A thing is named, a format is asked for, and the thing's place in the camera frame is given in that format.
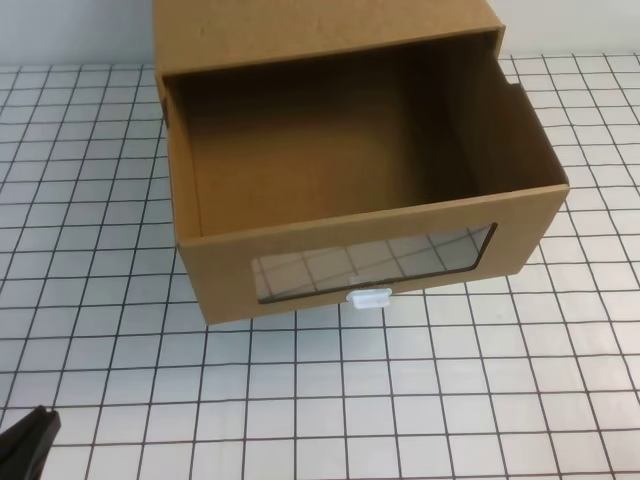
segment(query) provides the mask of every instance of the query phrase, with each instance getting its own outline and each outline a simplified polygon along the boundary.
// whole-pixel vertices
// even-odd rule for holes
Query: white grid mat
[[[637,478],[640,62],[501,64],[574,187],[519,275],[208,330],[151,67],[0,70],[0,421],[60,412],[43,479]]]

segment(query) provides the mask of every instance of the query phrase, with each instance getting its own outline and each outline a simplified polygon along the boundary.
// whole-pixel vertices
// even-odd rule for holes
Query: drawer pull tab
[[[365,308],[381,308],[389,306],[390,295],[390,288],[354,290],[347,294],[347,301],[357,310],[364,310]]]

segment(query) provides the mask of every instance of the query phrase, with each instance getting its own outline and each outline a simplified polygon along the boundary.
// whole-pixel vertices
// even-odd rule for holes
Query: transparent window
[[[472,270],[494,225],[252,261],[260,303]]]

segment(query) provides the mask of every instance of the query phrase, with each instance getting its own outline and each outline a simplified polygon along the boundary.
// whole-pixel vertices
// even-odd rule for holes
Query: black object
[[[0,480],[38,480],[60,416],[40,406],[0,435]]]

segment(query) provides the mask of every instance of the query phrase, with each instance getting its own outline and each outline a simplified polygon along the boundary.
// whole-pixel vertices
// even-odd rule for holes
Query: brown cardboard
[[[352,289],[260,301],[252,263],[273,255],[493,225],[471,268],[372,285],[515,273],[567,195],[482,0],[176,5],[155,3],[158,80],[178,248],[208,323]]]

